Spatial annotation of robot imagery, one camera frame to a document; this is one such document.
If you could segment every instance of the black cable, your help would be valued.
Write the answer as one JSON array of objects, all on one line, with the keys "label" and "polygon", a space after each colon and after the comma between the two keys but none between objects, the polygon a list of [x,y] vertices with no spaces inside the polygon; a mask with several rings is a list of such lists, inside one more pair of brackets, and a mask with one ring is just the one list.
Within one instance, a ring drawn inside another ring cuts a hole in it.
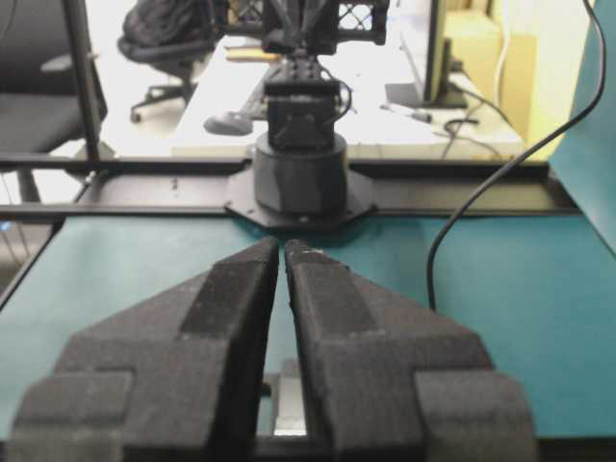
[{"label": "black cable", "polygon": [[13,26],[13,21],[15,20],[15,14],[17,12],[17,0],[13,0],[13,5],[11,6],[11,12],[9,13],[9,20],[4,25],[2,32],[0,32],[0,44],[2,44],[2,40],[4,40],[7,33],[10,31]]},{"label": "black cable", "polygon": [[566,122],[564,125],[557,128],[543,140],[537,142],[534,146],[532,146],[528,151],[520,155],[519,157],[513,159],[512,161],[505,164],[503,167],[499,168],[496,173],[490,176],[486,181],[484,181],[470,196],[469,198],[453,213],[453,215],[448,219],[447,223],[441,229],[439,234],[434,239],[432,243],[432,247],[428,253],[427,264],[426,264],[426,276],[427,276],[427,290],[428,290],[428,298],[430,303],[430,308],[433,311],[436,311],[436,294],[434,290],[434,260],[436,257],[436,252],[441,245],[441,242],[453,227],[453,225],[464,215],[464,213],[475,203],[475,201],[484,194],[488,189],[494,186],[502,177],[504,177],[507,173],[509,173],[513,168],[517,167],[523,161],[528,159],[531,155],[537,152],[542,147],[546,146],[560,135],[565,133],[567,130],[572,128],[573,126],[580,123],[583,119],[586,118],[599,104],[601,98],[603,96],[603,91],[605,89],[605,74],[606,74],[606,63],[607,63],[607,45],[605,43],[605,35],[603,34],[603,29],[599,22],[599,19],[595,16],[595,12],[593,8],[588,3],[588,0],[582,0],[586,12],[590,17],[590,21],[592,22],[595,32],[597,33],[597,37],[600,42],[600,62],[599,62],[599,82],[597,84],[597,90],[595,92],[595,96],[592,101],[586,106],[584,110],[582,110],[578,115],[573,117],[571,120]]},{"label": "black cable", "polygon": [[451,128],[451,125],[459,123],[460,125],[464,125],[465,123],[478,125],[479,120],[476,118],[453,118],[449,120],[445,125],[443,125],[443,129],[451,136],[455,133],[455,130]]},{"label": "black cable", "polygon": [[451,138],[449,140],[449,143],[447,144],[447,146],[445,146],[445,149],[443,150],[443,154],[441,154],[441,160],[444,161],[449,152],[451,151],[451,148],[453,147],[453,144],[455,143],[455,141],[458,139],[458,135],[460,134],[460,130],[462,130],[462,126],[467,124],[467,123],[479,123],[478,120],[474,120],[472,121],[471,117],[473,117],[475,115],[475,113],[481,109],[483,107],[484,103],[480,102],[477,106],[475,106],[474,108],[472,108],[471,110],[469,110],[466,113],[466,116],[464,118],[455,118],[454,120],[450,120],[449,122],[447,122],[445,124],[445,131],[449,133],[449,126],[452,123],[458,123],[458,126],[456,127],[455,131],[450,133]]},{"label": "black cable", "polygon": [[340,80],[340,79],[338,79],[338,78],[334,77],[334,76],[333,76],[333,74],[330,72],[330,70],[329,70],[327,67],[323,66],[321,63],[319,63],[319,65],[321,66],[321,70],[322,70],[323,72],[325,72],[325,74],[327,74],[327,76],[328,76],[331,80],[334,80],[334,81],[336,81],[336,82],[340,83],[340,85],[342,85],[343,87],[345,87],[346,92],[347,92],[347,94],[348,94],[348,98],[347,98],[347,100],[346,100],[346,102],[347,102],[347,103],[346,103],[346,106],[345,106],[345,108],[343,109],[343,111],[342,111],[341,113],[339,113],[339,114],[335,115],[334,117],[332,117],[332,118],[330,118],[330,119],[326,120],[326,121],[323,123],[323,125],[322,125],[323,127],[325,127],[325,126],[329,125],[330,123],[336,123],[338,120],[340,120],[341,118],[343,118],[344,116],[346,116],[346,115],[348,114],[348,111],[350,111],[350,109],[353,107],[353,90],[352,90],[352,89],[351,89],[351,87],[347,84],[347,82],[345,82],[345,81],[343,81],[343,80]]},{"label": "black cable", "polygon": [[453,82],[449,83],[449,86],[452,87],[454,90],[456,91],[460,91],[462,93],[468,94],[469,96],[473,97],[474,99],[482,102],[483,104],[487,104],[488,106],[490,106],[492,109],[494,109],[497,113],[499,113],[499,116],[502,117],[502,119],[507,122],[509,125],[511,125],[511,122],[509,121],[509,117],[507,117],[507,114],[505,114],[501,108],[499,108],[496,104],[492,103],[491,101],[485,99],[483,96],[477,94],[477,93],[473,93],[472,91],[469,90],[465,90],[461,87],[458,87],[457,85],[455,85]]},{"label": "black cable", "polygon": [[[435,133],[434,135],[436,135],[437,137],[446,137],[446,138],[449,138],[451,136],[451,134],[448,134],[448,133]],[[490,151],[494,155],[494,160],[502,160],[502,154],[497,150],[496,147],[488,144],[487,142],[475,140],[474,138],[471,138],[471,137],[461,137],[459,135],[457,136],[457,139],[463,140],[463,141],[469,141],[469,142],[472,142],[473,144],[481,146],[485,148],[486,150]]]}]

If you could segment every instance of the black office chair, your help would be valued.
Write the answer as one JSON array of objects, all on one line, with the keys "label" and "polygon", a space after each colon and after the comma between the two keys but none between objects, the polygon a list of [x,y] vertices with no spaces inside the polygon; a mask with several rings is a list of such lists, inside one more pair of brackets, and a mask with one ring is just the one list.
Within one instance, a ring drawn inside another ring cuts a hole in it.
[{"label": "black office chair", "polygon": [[[0,2],[0,18],[11,2]],[[48,153],[83,136],[60,0],[18,0],[0,43],[0,153]],[[98,75],[101,120],[107,114]],[[23,201],[40,202],[31,170],[17,171]]]},{"label": "black office chair", "polygon": [[158,46],[143,46],[126,36],[118,40],[117,47],[128,60],[139,64],[149,64],[165,74],[180,79],[180,84],[178,85],[156,85],[149,87],[145,94],[145,99],[131,108],[131,120],[133,122],[138,123],[141,121],[141,115],[137,111],[139,108],[175,98],[183,98],[186,103],[191,100],[194,92],[192,80],[193,65],[196,62],[205,60],[206,56],[216,46],[214,38],[207,37],[207,10],[203,4],[204,2],[201,2],[198,11],[199,19],[202,20],[204,28],[201,37],[186,42]]}]

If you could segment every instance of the cable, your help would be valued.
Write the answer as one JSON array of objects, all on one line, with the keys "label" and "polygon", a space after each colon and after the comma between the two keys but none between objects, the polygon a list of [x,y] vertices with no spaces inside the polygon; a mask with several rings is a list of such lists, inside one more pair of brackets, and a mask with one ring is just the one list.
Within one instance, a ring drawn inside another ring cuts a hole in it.
[{"label": "cable", "polygon": [[13,26],[13,21],[15,20],[16,13],[17,13],[17,0],[13,0],[13,4],[11,6],[11,12],[9,13],[9,20],[4,25],[2,32],[0,32],[0,44],[2,44],[2,41],[4,40],[5,36],[7,35],[11,27]]},{"label": "cable", "polygon": [[[447,122],[445,124],[445,131],[448,132],[451,136],[449,143],[447,146],[445,146],[445,149],[443,150],[443,154],[441,154],[441,160],[445,160],[449,154],[449,152],[451,151],[451,148],[453,147],[453,144],[455,143],[455,141],[458,139],[458,135],[460,134],[460,130],[462,130],[462,126],[467,124],[467,123],[479,123],[478,120],[471,120],[471,117],[479,110],[483,107],[484,103],[480,102],[477,106],[475,106],[474,108],[472,108],[471,110],[469,110],[466,113],[466,116],[462,119],[460,118],[455,118],[454,120],[450,120],[449,122]],[[449,130],[449,125],[452,123],[458,123],[458,126],[456,127],[454,132],[451,132]]]},{"label": "cable", "polygon": [[505,164],[503,167],[499,168],[492,176],[490,176],[486,181],[484,181],[470,196],[469,198],[451,215],[448,219],[443,229],[439,232],[439,234],[434,239],[430,251],[427,257],[426,264],[426,276],[427,276],[427,290],[428,290],[428,298],[430,303],[430,308],[433,311],[436,311],[436,295],[434,290],[434,260],[436,257],[436,252],[441,245],[441,242],[453,227],[453,225],[464,215],[464,213],[471,207],[475,201],[484,194],[488,189],[494,186],[502,177],[504,177],[509,171],[513,168],[517,167],[523,161],[528,159],[531,155],[537,152],[542,147],[546,146],[560,135],[565,133],[570,128],[574,127],[582,120],[586,118],[599,104],[601,98],[603,96],[603,91],[605,89],[605,74],[606,74],[606,62],[607,62],[607,45],[605,43],[605,35],[603,34],[603,29],[599,22],[599,19],[595,16],[595,12],[593,8],[588,3],[588,0],[581,0],[584,4],[584,8],[590,17],[591,22],[595,28],[595,32],[597,37],[599,38],[600,43],[600,62],[599,62],[599,81],[597,84],[597,89],[595,92],[595,96],[591,100],[591,102],[586,106],[584,110],[582,110],[578,115],[573,117],[571,120],[557,128],[551,134],[547,135],[543,140],[537,142],[534,146],[532,146],[528,151],[520,155],[519,157],[513,159],[512,161]]},{"label": "cable", "polygon": [[[434,135],[436,135],[437,137],[443,137],[443,138],[449,138],[451,136],[450,133],[435,133]],[[502,160],[502,154],[499,153],[496,147],[488,144],[487,142],[475,140],[474,138],[471,138],[471,137],[461,137],[459,135],[457,136],[457,139],[472,142],[478,146],[484,147],[486,150],[490,151],[493,154],[494,160]]]},{"label": "cable", "polygon": [[321,63],[319,63],[319,65],[321,66],[321,70],[323,72],[325,72],[325,74],[327,74],[327,76],[331,79],[334,80],[338,83],[340,83],[340,85],[342,85],[343,87],[345,87],[346,89],[346,93],[348,95],[347,100],[346,100],[346,106],[343,109],[343,111],[341,113],[339,113],[338,115],[335,115],[334,117],[326,120],[323,123],[323,126],[327,126],[330,123],[336,123],[338,120],[340,120],[341,118],[343,118],[344,116],[346,116],[348,114],[348,112],[350,111],[350,109],[353,107],[353,90],[351,89],[351,87],[347,84],[347,82],[337,79],[336,77],[333,76],[333,74],[329,71],[329,69],[325,66],[323,66]]},{"label": "cable", "polygon": [[504,32],[504,42],[500,52],[497,68],[494,72],[494,104],[497,107],[501,106],[501,80],[504,70],[504,62],[507,59],[509,46],[511,45],[511,26],[509,24],[510,4],[509,0],[502,2],[502,31]]},{"label": "cable", "polygon": [[496,106],[494,103],[492,103],[491,101],[485,99],[483,96],[478,95],[477,93],[473,93],[472,91],[469,90],[465,90],[461,87],[458,87],[457,85],[455,85],[454,83],[450,82],[449,86],[452,87],[454,90],[456,91],[460,91],[462,93],[468,94],[469,96],[473,97],[474,99],[481,101],[482,103],[490,106],[492,109],[494,109],[497,113],[499,113],[499,116],[502,117],[502,119],[507,122],[509,125],[511,125],[511,122],[509,121],[509,117],[507,117],[507,114],[505,114],[501,108],[499,108],[498,106]]}]

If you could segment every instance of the desk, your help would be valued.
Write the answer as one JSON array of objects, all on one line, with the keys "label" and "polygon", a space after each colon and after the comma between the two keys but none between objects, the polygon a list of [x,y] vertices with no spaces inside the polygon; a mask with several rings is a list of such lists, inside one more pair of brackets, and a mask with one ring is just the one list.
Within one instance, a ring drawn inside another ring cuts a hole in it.
[{"label": "desk", "polygon": [[[203,122],[209,116],[238,111],[266,72],[268,64],[227,62],[224,47],[235,42],[237,38],[225,38],[218,44],[192,101],[171,136],[173,156],[243,157],[246,146],[267,130],[264,121],[257,121],[253,133],[245,137],[212,135],[203,129]],[[336,125],[336,130],[346,138],[350,158],[441,158],[449,139],[436,134],[444,133],[445,122],[464,117],[465,112],[430,111],[434,122],[428,125],[379,108],[386,100],[384,85],[408,83],[411,75],[408,62],[392,38],[383,47],[364,42],[343,43],[337,55],[322,57],[321,62],[354,89],[353,106],[357,113],[349,113]],[[478,92],[463,74],[455,74],[451,80],[462,88]],[[493,145],[505,158],[522,152],[524,144],[520,136],[492,109],[483,107],[475,116],[480,123],[464,127],[462,136]],[[492,156],[490,151],[469,141],[457,141],[448,158],[485,160]]]}]

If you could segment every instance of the monitor stand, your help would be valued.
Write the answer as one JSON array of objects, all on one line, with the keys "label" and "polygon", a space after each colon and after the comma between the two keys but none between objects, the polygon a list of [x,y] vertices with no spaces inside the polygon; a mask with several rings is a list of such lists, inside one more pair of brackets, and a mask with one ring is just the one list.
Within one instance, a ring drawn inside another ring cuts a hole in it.
[{"label": "monitor stand", "polygon": [[424,101],[415,84],[386,84],[387,101],[407,108],[466,109],[468,103],[461,91],[449,88],[441,91],[434,101]]}]

